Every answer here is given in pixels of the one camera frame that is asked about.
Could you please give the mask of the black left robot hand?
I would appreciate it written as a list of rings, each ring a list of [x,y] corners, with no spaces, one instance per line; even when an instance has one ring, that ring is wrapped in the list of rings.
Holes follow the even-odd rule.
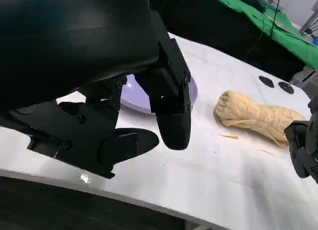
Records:
[[[133,75],[160,134],[117,128]],[[148,0],[0,0],[0,124],[28,149],[105,178],[154,149],[188,147],[189,68]]]

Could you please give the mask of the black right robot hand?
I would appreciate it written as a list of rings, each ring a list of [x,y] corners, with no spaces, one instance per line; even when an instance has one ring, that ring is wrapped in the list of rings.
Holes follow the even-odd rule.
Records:
[[[308,108],[308,121],[293,121],[284,133],[289,143],[290,158],[300,178],[312,177],[318,181],[318,98],[312,99]]]

